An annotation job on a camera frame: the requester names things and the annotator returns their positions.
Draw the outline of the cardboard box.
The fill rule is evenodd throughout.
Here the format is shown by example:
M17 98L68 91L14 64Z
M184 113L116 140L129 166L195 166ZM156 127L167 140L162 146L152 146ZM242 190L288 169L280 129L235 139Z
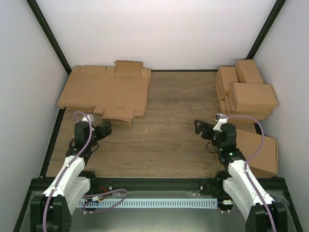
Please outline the cardboard box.
M144 116L148 87L147 77L73 73L65 84L57 106L130 122L134 117Z

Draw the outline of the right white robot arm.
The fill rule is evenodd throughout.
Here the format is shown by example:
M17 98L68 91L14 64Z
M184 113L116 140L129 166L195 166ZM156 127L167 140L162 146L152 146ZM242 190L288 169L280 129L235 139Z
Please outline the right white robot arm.
M221 195L228 194L240 212L248 232L286 232L287 209L276 202L251 172L248 159L237 147L236 126L228 117L216 116L216 125L195 120L195 133L218 148L218 160L225 167L216 175L214 188Z

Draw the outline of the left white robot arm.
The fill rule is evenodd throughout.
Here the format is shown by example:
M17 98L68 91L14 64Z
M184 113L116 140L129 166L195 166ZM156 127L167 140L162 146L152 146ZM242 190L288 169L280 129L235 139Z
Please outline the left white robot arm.
M73 212L82 197L98 191L94 172L81 172L94 152L93 147L111 133L110 122L94 126L82 120L75 124L62 168L44 193L30 201L30 231L70 231Z

